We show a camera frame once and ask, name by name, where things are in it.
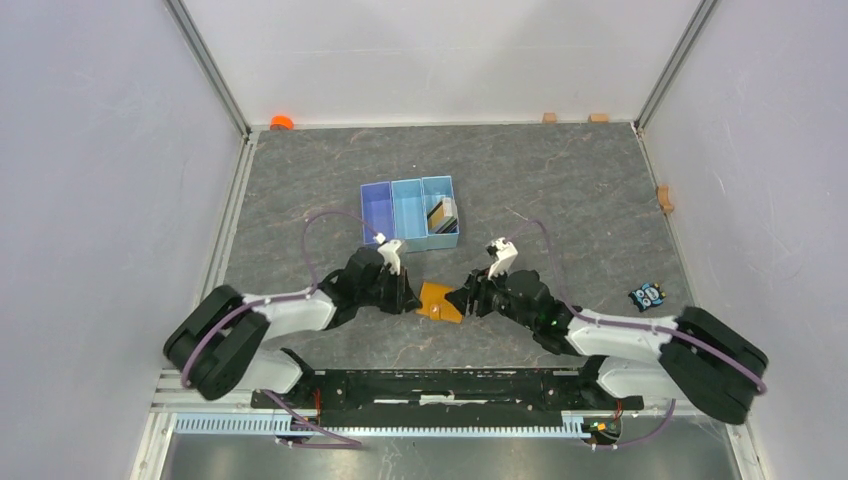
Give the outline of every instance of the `blue toy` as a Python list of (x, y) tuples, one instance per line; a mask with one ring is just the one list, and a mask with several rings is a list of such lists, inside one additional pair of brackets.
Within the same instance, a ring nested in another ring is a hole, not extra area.
[(659, 283), (646, 283), (630, 292), (630, 299), (639, 307), (640, 312), (662, 305), (665, 292), (660, 290)]

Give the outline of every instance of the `orange object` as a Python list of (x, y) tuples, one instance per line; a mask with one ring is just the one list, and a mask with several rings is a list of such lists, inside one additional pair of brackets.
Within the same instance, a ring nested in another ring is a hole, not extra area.
[(461, 323), (462, 314), (445, 300), (445, 294), (453, 291), (453, 287), (438, 283), (424, 282), (421, 286), (421, 308), (415, 311), (419, 315), (427, 315), (430, 320), (444, 320), (451, 323)]
[(277, 115), (271, 119), (271, 130), (291, 130), (293, 128), (294, 122), (285, 115)]
[(657, 187), (657, 201), (660, 202), (660, 210), (666, 215), (674, 211), (674, 205), (668, 198), (668, 185)]
[(593, 113), (589, 115), (589, 123), (609, 123), (609, 115), (606, 113)]

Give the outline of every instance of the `gray stone surface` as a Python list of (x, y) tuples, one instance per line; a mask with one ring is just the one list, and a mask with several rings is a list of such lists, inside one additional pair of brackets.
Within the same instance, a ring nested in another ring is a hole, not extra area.
[[(411, 127), (263, 132), (238, 222), (226, 281), (244, 292), (304, 288), (300, 253), (310, 214), (359, 214), (359, 186), (385, 180), (451, 175), (460, 214), (456, 249), (404, 258), (417, 291), (423, 280), (460, 286), (488, 265), (484, 245), (528, 218), (550, 230), (569, 298), (610, 314), (639, 316), (627, 294), (660, 282), (665, 305), (651, 316), (679, 313), (690, 297), (654, 185), (627, 124)], [(319, 276), (344, 266), (362, 243), (354, 221), (316, 221), (308, 248)], [(555, 288), (541, 235), (515, 239), (513, 270), (539, 270)], [(461, 325), (415, 313), (362, 309), (328, 332), (290, 337), (289, 346), (316, 368), (569, 366), (581, 359), (545, 352), (527, 330), (498, 315)]]

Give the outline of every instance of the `divided container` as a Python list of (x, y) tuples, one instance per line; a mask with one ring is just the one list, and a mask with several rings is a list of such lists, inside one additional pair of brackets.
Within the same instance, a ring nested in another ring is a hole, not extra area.
[[(456, 247), (458, 225), (449, 233), (427, 231), (427, 213), (443, 197), (454, 198), (450, 176), (369, 183), (360, 187), (360, 194), (362, 218), (386, 238), (406, 240), (407, 252)], [(375, 245), (365, 227), (362, 237), (366, 245)]]

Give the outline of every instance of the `purple cable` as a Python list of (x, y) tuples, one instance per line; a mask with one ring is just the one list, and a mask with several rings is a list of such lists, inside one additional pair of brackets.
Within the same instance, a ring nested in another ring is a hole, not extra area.
[(741, 373), (742, 375), (744, 375), (748, 380), (754, 382), (754, 384), (757, 386), (757, 390), (759, 390), (759, 393), (758, 393), (759, 395), (763, 395), (768, 391), (768, 388), (766, 387), (765, 382), (763, 382), (763, 380), (761, 378), (759, 378), (757, 376), (757, 374), (755, 374), (751, 370), (745, 368), (744, 365), (737, 362), (736, 360), (731, 358), (726, 353), (724, 353), (721, 350), (713, 347), (712, 345), (704, 342), (703, 340), (700, 340), (698, 338), (693, 337), (692, 335), (686, 334), (684, 332), (680, 332), (680, 331), (673, 329), (673, 328), (662, 327), (662, 326), (652, 327), (651, 325), (645, 324), (645, 323), (639, 324), (639, 323), (620, 322), (620, 321), (616, 321), (616, 320), (607, 320), (607, 319), (604, 319), (602, 317), (592, 318), (592, 317), (589, 317), (588, 315), (584, 315), (584, 314), (578, 312), (573, 306), (571, 306), (571, 301), (569, 301), (569, 299), (568, 299), (568, 293), (565, 290), (565, 283), (562, 281), (562, 277), (560, 277), (556, 257), (554, 256), (553, 245), (551, 243), (551, 236), (548, 234), (548, 230), (545, 228), (545, 226), (542, 224), (542, 222), (540, 222), (539, 220), (536, 220), (536, 219), (531, 219), (531, 220), (524, 222), (524, 224), (521, 225), (510, 236), (506, 237), (506, 241), (508, 241), (508, 242), (512, 241), (512, 239), (515, 238), (516, 235), (518, 235), (522, 230), (527, 228), (527, 226), (529, 226), (531, 223), (538, 225), (539, 229), (542, 231), (542, 237), (545, 240), (545, 246), (548, 248), (548, 256), (550, 257), (551, 268), (554, 269), (554, 278), (556, 279), (557, 287), (559, 288), (559, 294), (562, 297), (562, 302), (565, 304), (565, 307), (568, 309), (569, 312), (571, 312), (572, 315), (574, 315), (575, 317), (577, 317), (577, 318), (579, 318), (583, 321), (586, 321), (586, 322), (589, 322), (589, 323), (594, 323), (596, 325), (605, 325), (605, 326), (608, 326), (608, 327), (629, 328), (629, 329), (632, 329), (632, 330), (642, 330), (642, 331), (647, 331), (647, 332), (659, 332), (659, 333), (665, 333), (665, 334), (671, 335), (673, 337), (677, 337), (677, 338), (679, 338), (679, 339), (681, 339), (681, 340), (683, 340), (683, 341), (685, 341), (685, 342), (687, 342), (691, 345), (694, 345), (697, 348), (700, 348), (701, 350), (704, 350), (705, 352), (709, 353), (710, 355), (713, 355), (714, 357), (718, 358), (719, 360), (726, 363), (727, 365), (730, 365), (731, 367), (733, 367), (734, 370), (736, 370), (739, 373)]
[(377, 230), (374, 229), (371, 225), (368, 225), (364, 220), (353, 215), (348, 212), (343, 212), (341, 210), (324, 210), (322, 212), (318, 212), (315, 215), (311, 215), (306, 219), (306, 224), (303, 226), (303, 233), (300, 236), (300, 253), (303, 255), (303, 261), (306, 263), (306, 268), (309, 270), (309, 276), (311, 277), (312, 283), (309, 286), (309, 292), (306, 294), (283, 294), (283, 295), (275, 295), (263, 298), (261, 300), (254, 300), (252, 302), (245, 303), (240, 307), (233, 309), (230, 313), (224, 315), (224, 318), (218, 321), (212, 329), (210, 329), (206, 335), (200, 339), (200, 342), (197, 343), (197, 346), (194, 347), (194, 350), (191, 352), (191, 355), (188, 356), (188, 360), (186, 360), (185, 365), (183, 366), (183, 371), (180, 374), (180, 384), (182, 384), (183, 388), (189, 388), (191, 386), (191, 382), (188, 380), (189, 374), (191, 373), (192, 367), (194, 367), (194, 362), (197, 361), (197, 357), (200, 356), (200, 352), (206, 348), (206, 345), (212, 340), (216, 333), (220, 332), (224, 329), (233, 319), (246, 312), (247, 310), (258, 307), (260, 305), (267, 305), (270, 303), (278, 303), (278, 302), (288, 302), (293, 300), (304, 300), (309, 298), (310, 295), (315, 293), (315, 290), (318, 289), (318, 273), (315, 271), (315, 266), (312, 264), (312, 259), (309, 256), (309, 252), (306, 250), (306, 230), (312, 225), (312, 222), (315, 220), (325, 216), (325, 215), (344, 215), (355, 220), (358, 220), (360, 223), (365, 225), (365, 228), (370, 230), (374, 235), (377, 235)]
[(657, 428), (654, 429), (653, 432), (645, 435), (644, 437), (640, 437), (636, 440), (630, 440), (616, 445), (595, 445), (594, 448), (596, 450), (618, 450), (624, 447), (633, 447), (639, 445), (640, 443), (645, 443), (648, 440), (656, 438), (657, 435), (661, 434), (663, 430), (665, 430), (671, 423), (671, 417), (674, 415), (674, 407), (676, 406), (677, 400), (671, 399), (671, 403), (668, 406), (668, 411), (665, 413), (665, 418), (663, 418), (663, 421), (657, 426)]
[(277, 396), (274, 392), (270, 390), (262, 390), (268, 398), (274, 401), (277, 405), (280, 406), (283, 410), (286, 411), (289, 415), (292, 416), (295, 420), (302, 423), (303, 426), (312, 430), (313, 432), (320, 433), (327, 437), (338, 440), (342, 443), (291, 443), (291, 446), (294, 448), (312, 448), (315, 450), (357, 450), (363, 448), (362, 442), (359, 440), (354, 440), (352, 438), (343, 437), (337, 433), (333, 433), (326, 428), (320, 427), (318, 425), (312, 424), (309, 420), (303, 418), (300, 414), (294, 411), (293, 408), (286, 405), (280, 397)]

